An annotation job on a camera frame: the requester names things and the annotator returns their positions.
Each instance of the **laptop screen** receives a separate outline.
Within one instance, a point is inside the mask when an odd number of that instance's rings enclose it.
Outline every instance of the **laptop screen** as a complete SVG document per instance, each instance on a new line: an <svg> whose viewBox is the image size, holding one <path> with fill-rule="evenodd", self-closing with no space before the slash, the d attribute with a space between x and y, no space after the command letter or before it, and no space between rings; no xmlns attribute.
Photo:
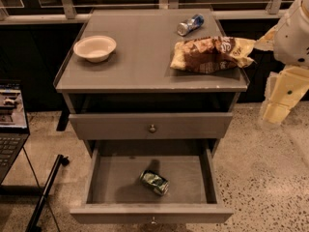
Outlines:
<svg viewBox="0 0 309 232"><path fill-rule="evenodd" d="M18 81L0 80L0 132L29 132Z"/></svg>

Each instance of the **terrazzo floor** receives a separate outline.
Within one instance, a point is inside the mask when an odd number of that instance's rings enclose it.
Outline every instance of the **terrazzo floor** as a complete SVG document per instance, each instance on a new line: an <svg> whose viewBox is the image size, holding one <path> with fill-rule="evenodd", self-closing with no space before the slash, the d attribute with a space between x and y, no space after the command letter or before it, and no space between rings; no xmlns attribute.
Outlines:
<svg viewBox="0 0 309 232"><path fill-rule="evenodd" d="M59 112L30 113L31 136L25 149L41 185L58 154L61 167L42 211L42 231L108 232L308 232L309 102L302 101L281 126L261 124L260 103L237 104L234 119L213 158L218 187L234 214L222 224L79 224L70 208L81 203L90 157L70 124L56 131ZM34 185L24 152L4 185ZM0 196L0 231L25 231L37 199Z"/></svg>

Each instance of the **can lid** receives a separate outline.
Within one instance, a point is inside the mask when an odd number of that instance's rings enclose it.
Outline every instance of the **can lid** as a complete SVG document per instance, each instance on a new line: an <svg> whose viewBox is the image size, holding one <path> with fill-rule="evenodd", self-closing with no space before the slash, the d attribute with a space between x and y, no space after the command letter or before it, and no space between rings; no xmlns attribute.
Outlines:
<svg viewBox="0 0 309 232"><path fill-rule="evenodd" d="M185 23L180 23L177 26L177 32L179 33L179 35L185 36L188 33L188 25Z"/></svg>

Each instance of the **laptop keyboard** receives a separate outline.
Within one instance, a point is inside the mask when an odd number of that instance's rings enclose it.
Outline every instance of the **laptop keyboard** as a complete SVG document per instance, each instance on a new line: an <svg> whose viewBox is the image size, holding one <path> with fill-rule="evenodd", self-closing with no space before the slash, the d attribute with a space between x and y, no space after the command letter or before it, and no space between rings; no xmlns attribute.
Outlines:
<svg viewBox="0 0 309 232"><path fill-rule="evenodd" d="M20 137L0 137L0 172L10 167L11 158L16 154Z"/></svg>

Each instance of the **cabinet top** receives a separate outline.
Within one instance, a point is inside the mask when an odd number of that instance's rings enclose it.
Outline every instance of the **cabinet top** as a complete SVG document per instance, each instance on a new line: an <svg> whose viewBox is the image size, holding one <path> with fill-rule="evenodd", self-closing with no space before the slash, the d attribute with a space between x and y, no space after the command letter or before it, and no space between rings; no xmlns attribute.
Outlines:
<svg viewBox="0 0 309 232"><path fill-rule="evenodd" d="M195 14L204 17L202 27L186 37L178 35L177 25ZM245 91L247 81L239 68L213 74L170 68L176 42L223 33L208 9L96 10L81 39L108 36L116 41L116 50L96 64L73 53L56 89L62 93Z"/></svg>

